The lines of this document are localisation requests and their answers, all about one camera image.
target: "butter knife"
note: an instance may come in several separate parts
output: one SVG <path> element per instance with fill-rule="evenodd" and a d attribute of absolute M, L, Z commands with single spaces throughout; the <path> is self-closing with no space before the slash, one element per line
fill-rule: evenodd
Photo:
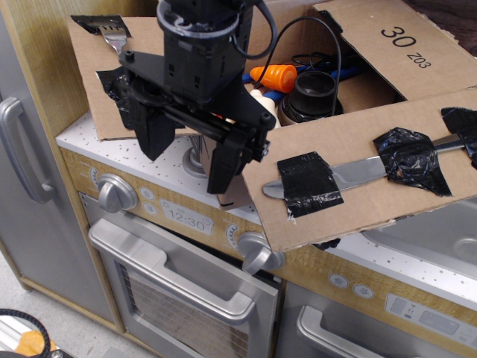
<path fill-rule="evenodd" d="M 464 143 L 457 134 L 445 136 L 432 142 L 438 153 L 463 148 Z M 381 157 L 369 157 L 355 162 L 331 167 L 338 189 L 347 190 L 355 186 L 374 181 L 386 176 L 386 168 Z M 263 186 L 263 193 L 269 198 L 284 199 L 282 180 L 272 181 Z"/>

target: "oven door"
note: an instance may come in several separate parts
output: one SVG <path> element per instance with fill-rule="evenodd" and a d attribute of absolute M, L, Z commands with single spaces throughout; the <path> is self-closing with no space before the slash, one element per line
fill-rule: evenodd
<path fill-rule="evenodd" d="M 89 238 L 127 332 L 164 357 L 269 357 L 277 288 L 123 211 Z"/>
<path fill-rule="evenodd" d="M 458 358 L 388 324 L 288 283 L 275 358 Z"/>

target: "wood grain panel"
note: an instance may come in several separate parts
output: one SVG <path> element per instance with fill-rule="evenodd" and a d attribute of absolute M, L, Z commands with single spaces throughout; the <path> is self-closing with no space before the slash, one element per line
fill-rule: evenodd
<path fill-rule="evenodd" d="M 47 133 L 56 136 L 88 110 L 66 18 L 120 13 L 154 16 L 154 0 L 4 0 L 1 10 Z"/>

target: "printed number 30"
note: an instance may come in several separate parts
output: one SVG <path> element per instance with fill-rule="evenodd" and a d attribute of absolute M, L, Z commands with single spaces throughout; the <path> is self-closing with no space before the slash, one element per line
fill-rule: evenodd
<path fill-rule="evenodd" d="M 400 28 L 399 26 L 394 26 L 393 28 L 395 29 L 395 31 L 391 31 L 391 34 L 389 34 L 389 32 L 386 30 L 382 30 L 381 35 L 392 39 L 398 35 L 403 35 L 405 33 L 405 30 L 403 28 Z M 393 40 L 393 44 L 397 47 L 412 46 L 416 42 L 416 39 L 411 36 L 401 36 Z"/>

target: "button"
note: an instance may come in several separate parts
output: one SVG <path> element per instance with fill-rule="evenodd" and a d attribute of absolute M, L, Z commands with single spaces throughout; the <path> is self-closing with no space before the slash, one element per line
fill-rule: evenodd
<path fill-rule="evenodd" d="M 365 285 L 355 285 L 353 286 L 353 291 L 361 298 L 373 298 L 374 292 L 372 289 Z"/>
<path fill-rule="evenodd" d="M 328 277 L 328 280 L 332 285 L 337 286 L 340 289 L 346 289 L 350 285 L 348 280 L 340 274 L 331 274 Z"/>
<path fill-rule="evenodd" d="M 141 195 L 144 196 L 148 200 L 154 200 L 156 197 L 152 191 L 150 191 L 148 188 L 142 187 L 140 190 Z"/>
<path fill-rule="evenodd" d="M 89 169 L 89 178 L 98 187 L 98 170 L 94 166 Z"/>
<path fill-rule="evenodd" d="M 142 207 L 144 207 L 144 209 L 150 213 L 151 215 L 157 215 L 157 209 L 155 207 L 153 207 L 151 204 L 149 203 L 144 203 L 142 205 Z"/>

